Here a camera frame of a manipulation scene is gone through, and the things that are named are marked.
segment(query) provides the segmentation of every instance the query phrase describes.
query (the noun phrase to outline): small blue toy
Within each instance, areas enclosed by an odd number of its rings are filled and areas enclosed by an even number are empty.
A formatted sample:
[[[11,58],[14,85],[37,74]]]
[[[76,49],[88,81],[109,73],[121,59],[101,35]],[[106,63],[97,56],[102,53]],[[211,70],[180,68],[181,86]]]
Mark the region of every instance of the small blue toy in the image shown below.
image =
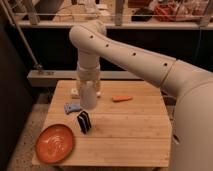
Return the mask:
[[[65,113],[68,115],[72,112],[79,112],[82,110],[79,103],[65,103],[64,105]]]

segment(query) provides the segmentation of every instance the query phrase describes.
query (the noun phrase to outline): toy carrot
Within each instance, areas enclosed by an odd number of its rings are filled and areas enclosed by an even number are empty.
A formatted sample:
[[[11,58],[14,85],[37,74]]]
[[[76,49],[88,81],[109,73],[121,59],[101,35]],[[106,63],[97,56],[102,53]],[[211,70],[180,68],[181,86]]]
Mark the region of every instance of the toy carrot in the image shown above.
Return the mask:
[[[121,101],[127,101],[132,100],[132,96],[129,95],[115,95],[112,97],[113,102],[121,102]]]

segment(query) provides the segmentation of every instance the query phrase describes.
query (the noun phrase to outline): orange plate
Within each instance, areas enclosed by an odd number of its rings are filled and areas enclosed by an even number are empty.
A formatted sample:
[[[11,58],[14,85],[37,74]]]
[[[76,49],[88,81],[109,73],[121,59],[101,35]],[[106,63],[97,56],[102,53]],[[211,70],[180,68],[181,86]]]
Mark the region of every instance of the orange plate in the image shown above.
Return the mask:
[[[56,124],[46,128],[36,142],[36,155],[44,163],[56,163],[67,157],[74,147],[74,136],[69,127]]]

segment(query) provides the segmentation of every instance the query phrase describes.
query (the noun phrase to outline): floor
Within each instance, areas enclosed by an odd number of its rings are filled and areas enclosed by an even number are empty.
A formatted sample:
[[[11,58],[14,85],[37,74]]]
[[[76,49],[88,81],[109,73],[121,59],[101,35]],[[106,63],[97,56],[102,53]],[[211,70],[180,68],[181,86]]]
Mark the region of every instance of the floor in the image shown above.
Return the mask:
[[[48,95],[41,94],[37,103],[33,106],[29,118],[26,122],[23,133],[16,146],[14,154],[8,165],[7,171],[56,171],[59,168],[54,168],[48,165],[34,166],[31,164],[34,151],[35,141],[42,129],[42,125],[46,118],[49,108]],[[173,101],[165,98],[168,113],[173,112]],[[109,167],[66,167],[64,171],[153,171],[153,168],[109,168]],[[162,168],[161,171],[167,171],[167,168]]]

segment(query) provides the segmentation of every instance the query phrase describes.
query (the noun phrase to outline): table leg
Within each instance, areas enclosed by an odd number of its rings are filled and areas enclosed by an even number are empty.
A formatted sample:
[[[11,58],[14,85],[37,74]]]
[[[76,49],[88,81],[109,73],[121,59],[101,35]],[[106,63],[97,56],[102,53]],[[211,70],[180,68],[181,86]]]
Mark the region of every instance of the table leg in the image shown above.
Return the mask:
[[[160,167],[155,167],[152,171],[161,171]]]
[[[64,169],[62,167],[59,167],[59,166],[53,166],[53,168],[56,170],[56,171],[64,171]]]

